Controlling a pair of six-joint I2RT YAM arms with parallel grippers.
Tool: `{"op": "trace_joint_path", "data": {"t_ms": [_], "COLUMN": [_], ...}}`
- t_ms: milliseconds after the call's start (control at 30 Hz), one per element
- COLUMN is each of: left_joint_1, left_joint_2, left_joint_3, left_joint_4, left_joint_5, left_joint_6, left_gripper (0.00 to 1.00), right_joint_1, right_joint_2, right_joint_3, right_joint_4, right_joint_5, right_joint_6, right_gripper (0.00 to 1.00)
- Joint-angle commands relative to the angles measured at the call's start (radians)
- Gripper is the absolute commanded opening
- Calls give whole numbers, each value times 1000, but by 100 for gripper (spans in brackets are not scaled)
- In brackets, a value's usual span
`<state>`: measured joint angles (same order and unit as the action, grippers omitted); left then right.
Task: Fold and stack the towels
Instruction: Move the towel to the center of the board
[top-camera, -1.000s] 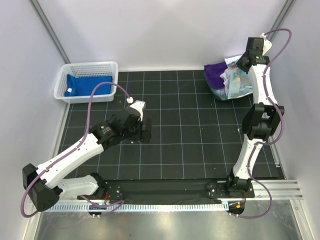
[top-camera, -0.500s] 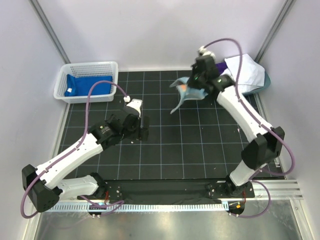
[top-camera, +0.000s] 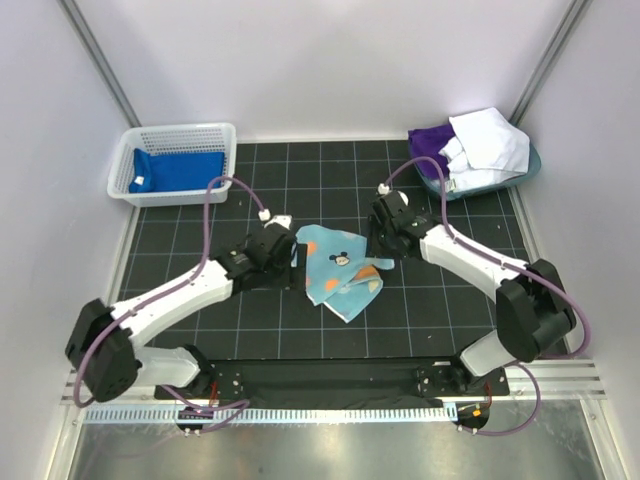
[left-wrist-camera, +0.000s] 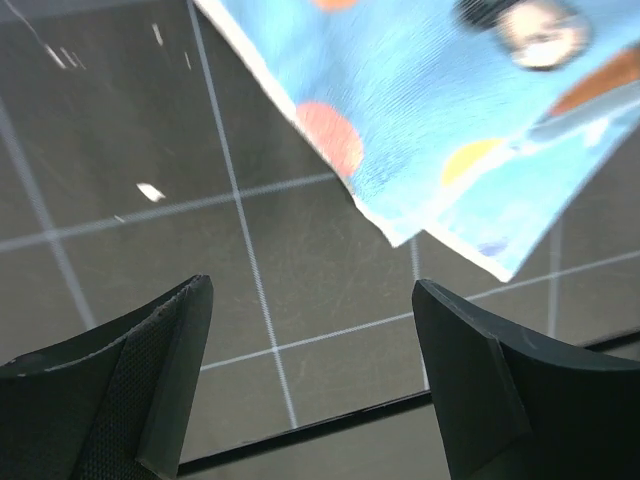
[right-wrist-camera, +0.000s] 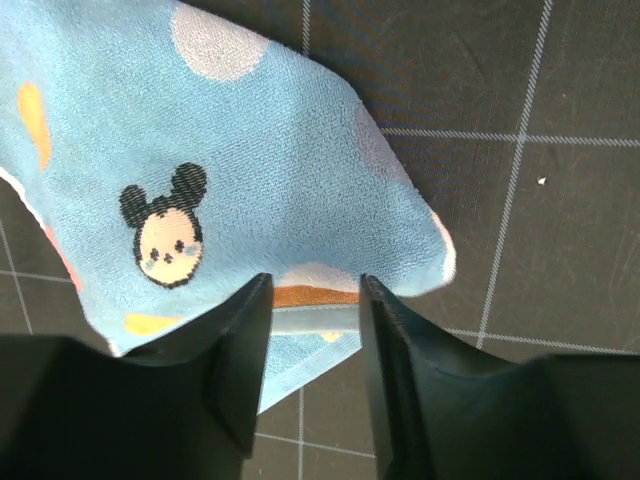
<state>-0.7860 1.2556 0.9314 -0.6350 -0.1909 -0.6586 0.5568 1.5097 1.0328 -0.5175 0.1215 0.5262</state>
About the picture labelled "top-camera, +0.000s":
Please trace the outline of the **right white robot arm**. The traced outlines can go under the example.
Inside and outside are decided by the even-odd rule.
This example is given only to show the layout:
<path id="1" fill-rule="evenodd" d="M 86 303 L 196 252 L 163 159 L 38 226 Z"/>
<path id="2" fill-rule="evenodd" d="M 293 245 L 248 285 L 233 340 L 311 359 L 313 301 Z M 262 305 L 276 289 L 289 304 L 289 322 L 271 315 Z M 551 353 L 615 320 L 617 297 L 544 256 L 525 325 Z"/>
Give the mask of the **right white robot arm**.
<path id="1" fill-rule="evenodd" d="M 529 363 L 577 325 L 553 264 L 533 264 L 491 250 L 409 206 L 407 196 L 381 184 L 371 204 L 367 254 L 377 258 L 419 259 L 473 285 L 495 305 L 496 328 L 463 348 L 451 360 L 450 382 L 460 395 L 473 396 L 487 375 L 515 361 Z"/>

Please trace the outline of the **blue microfiber towel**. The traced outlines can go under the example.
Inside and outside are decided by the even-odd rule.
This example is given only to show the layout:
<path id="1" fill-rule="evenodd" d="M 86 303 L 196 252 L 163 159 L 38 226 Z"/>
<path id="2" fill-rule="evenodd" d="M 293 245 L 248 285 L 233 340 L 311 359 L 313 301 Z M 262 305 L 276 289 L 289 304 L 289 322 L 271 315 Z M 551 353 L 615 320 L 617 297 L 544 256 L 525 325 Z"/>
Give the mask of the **blue microfiber towel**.
<path id="1" fill-rule="evenodd" d="M 185 152 L 152 155 L 134 150 L 132 194 L 166 193 L 206 189 L 223 174 L 223 152 Z"/>

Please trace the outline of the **light blue cartoon towel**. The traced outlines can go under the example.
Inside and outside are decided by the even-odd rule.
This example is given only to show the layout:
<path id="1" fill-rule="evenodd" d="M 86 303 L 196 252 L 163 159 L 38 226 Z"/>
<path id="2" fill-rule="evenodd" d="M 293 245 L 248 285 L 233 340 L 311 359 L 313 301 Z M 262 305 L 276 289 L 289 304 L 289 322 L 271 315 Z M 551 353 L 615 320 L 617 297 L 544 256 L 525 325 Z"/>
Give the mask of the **light blue cartoon towel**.
<path id="1" fill-rule="evenodd" d="M 367 239 L 320 225 L 306 225 L 296 234 L 307 247 L 307 298 L 323 305 L 349 323 L 376 298 L 383 287 L 380 272 L 395 268 L 395 261 L 367 254 Z"/>

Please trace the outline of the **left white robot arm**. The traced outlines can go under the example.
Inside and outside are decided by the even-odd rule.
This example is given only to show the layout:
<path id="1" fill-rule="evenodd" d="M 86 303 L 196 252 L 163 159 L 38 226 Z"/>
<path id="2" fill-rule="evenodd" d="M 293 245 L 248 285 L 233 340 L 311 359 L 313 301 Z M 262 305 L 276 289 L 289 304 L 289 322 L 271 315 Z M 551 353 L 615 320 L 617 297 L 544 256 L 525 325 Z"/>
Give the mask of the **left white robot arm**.
<path id="1" fill-rule="evenodd" d="M 138 297 L 107 306 L 85 304 L 65 354 L 76 371 L 74 402 L 112 401 L 133 386 L 168 386 L 190 400 L 206 397 L 215 370 L 193 345 L 173 349 L 150 346 L 160 333 L 190 315 L 232 297 L 266 287 L 303 285 L 303 259 L 289 215 L 278 215 L 245 242 L 222 248 L 181 276 Z"/>

